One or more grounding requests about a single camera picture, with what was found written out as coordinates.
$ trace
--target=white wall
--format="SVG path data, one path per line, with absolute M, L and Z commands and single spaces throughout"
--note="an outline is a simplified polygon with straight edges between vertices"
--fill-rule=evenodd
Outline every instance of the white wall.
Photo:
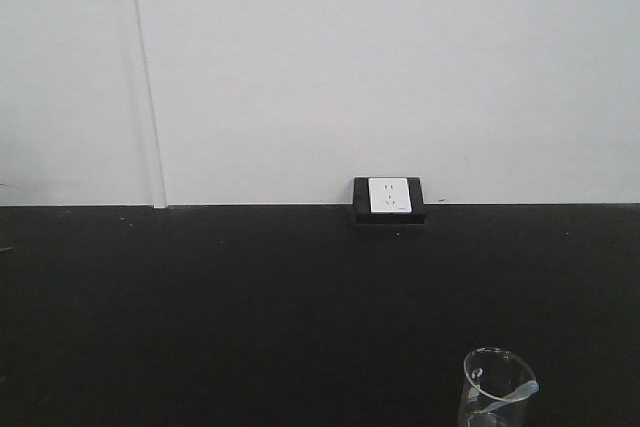
M 0 204 L 153 203 L 133 0 L 0 0 L 0 19 Z
M 169 203 L 640 201 L 640 0 L 140 0 Z
M 140 0 L 169 203 L 640 202 L 640 0 Z M 135 0 L 0 0 L 0 204 L 162 205 Z

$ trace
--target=beaker rim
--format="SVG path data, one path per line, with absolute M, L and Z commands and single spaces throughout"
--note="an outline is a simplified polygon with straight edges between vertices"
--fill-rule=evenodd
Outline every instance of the beaker rim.
M 518 365 L 520 367 L 522 367 L 523 370 L 525 370 L 527 372 L 527 374 L 529 374 L 529 381 L 533 380 L 534 382 L 537 383 L 536 380 L 536 376 L 533 373 L 533 370 L 531 369 L 531 367 L 529 367 L 529 364 L 527 364 L 522 357 L 520 357 L 517 354 L 514 354 L 511 351 L 505 350 L 505 349 L 500 349 L 498 347 L 480 347 L 479 349 L 474 349 L 471 352 L 469 352 L 465 358 L 464 361 L 462 362 L 462 369 L 464 370 L 464 375 L 467 378 L 467 380 L 469 381 L 469 384 L 471 384 L 473 386 L 474 389 L 477 389 L 482 395 L 486 395 L 487 397 L 489 397 L 490 399 L 493 400 L 498 400 L 500 402 L 505 402 L 505 403 L 509 403 L 509 404 L 514 404 L 516 402 L 522 402 L 523 400 L 527 400 L 529 397 L 525 397 L 524 399 L 509 399 L 507 397 L 499 397 L 497 395 L 493 395 L 490 394 L 489 392 L 487 392 L 486 390 L 483 390 L 480 385 L 476 384 L 473 379 L 471 379 L 471 373 L 468 371 L 467 369 L 467 361 L 475 354 L 485 354 L 485 353 L 489 353 L 489 354 L 502 354 L 505 355 L 509 358 L 509 360 L 514 360 L 518 363 Z

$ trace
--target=electrical outlet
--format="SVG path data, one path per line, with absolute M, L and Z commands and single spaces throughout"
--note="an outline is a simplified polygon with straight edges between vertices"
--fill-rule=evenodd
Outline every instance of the electrical outlet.
M 372 214 L 410 214 L 411 198 L 406 177 L 369 178 Z

